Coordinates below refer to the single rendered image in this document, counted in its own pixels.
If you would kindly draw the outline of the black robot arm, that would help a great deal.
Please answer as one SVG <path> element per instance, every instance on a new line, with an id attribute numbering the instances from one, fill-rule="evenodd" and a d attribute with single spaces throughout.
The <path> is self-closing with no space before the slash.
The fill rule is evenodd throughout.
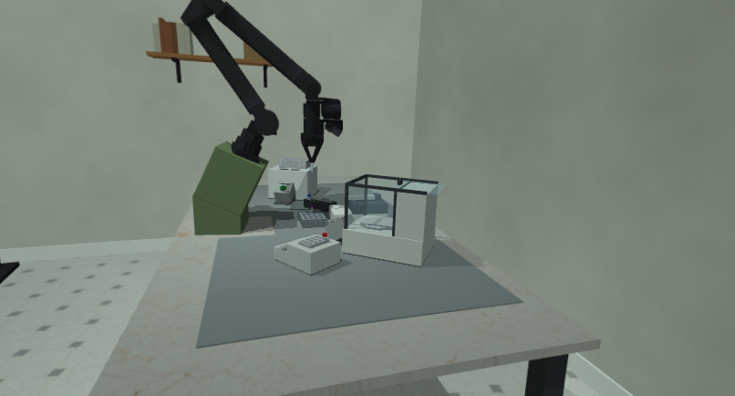
<path id="1" fill-rule="evenodd" d="M 208 13 L 205 14 L 205 12 Z M 320 83 L 297 65 L 230 4 L 223 0 L 191 0 L 181 15 L 182 22 L 199 40 L 250 115 L 253 114 L 255 117 L 255 120 L 251 120 L 247 129 L 243 128 L 241 136 L 237 136 L 236 141 L 233 141 L 231 145 L 233 154 L 258 163 L 260 160 L 258 155 L 262 149 L 261 144 L 264 136 L 277 135 L 279 120 L 272 111 L 265 109 L 265 104 L 253 86 L 212 26 L 209 25 L 210 23 L 206 19 L 214 14 L 243 42 L 300 90 L 306 92 L 305 99 L 307 99 L 307 95 L 308 99 L 304 103 L 304 118 L 320 118 L 320 114 L 324 116 L 323 120 L 314 120 L 314 135 L 324 135 L 324 122 L 326 122 L 325 129 L 337 137 L 340 136 L 343 130 L 343 121 L 340 119 L 341 101 L 339 99 L 319 98 Z M 261 134 L 264 136 L 261 136 Z"/>

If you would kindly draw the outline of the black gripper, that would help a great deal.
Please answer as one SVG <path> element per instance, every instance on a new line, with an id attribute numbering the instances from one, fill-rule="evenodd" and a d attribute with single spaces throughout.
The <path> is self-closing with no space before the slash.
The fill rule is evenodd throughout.
<path id="1" fill-rule="evenodd" d="M 310 162 L 316 161 L 316 157 L 323 145 L 323 143 L 319 143 L 319 142 L 324 142 L 324 135 L 314 135 L 314 120 L 320 120 L 320 118 L 318 119 L 304 118 L 304 133 L 301 133 L 302 145 L 305 149 L 305 153 Z M 309 136 L 315 136 L 315 137 L 311 137 L 311 140 L 309 140 Z M 311 157 L 310 155 L 308 146 L 316 146 L 313 157 Z"/>

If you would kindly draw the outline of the grey bench mat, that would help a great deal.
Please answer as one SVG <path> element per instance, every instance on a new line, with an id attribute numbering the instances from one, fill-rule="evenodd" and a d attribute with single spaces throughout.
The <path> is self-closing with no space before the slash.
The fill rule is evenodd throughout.
<path id="1" fill-rule="evenodd" d="M 325 227 L 303 228 L 303 200 L 274 203 L 258 185 L 250 217 L 271 216 L 273 235 L 219 238 L 196 349 L 399 318 L 523 303 L 434 238 L 422 266 L 342 252 L 309 275 L 274 259 L 274 247 Z"/>

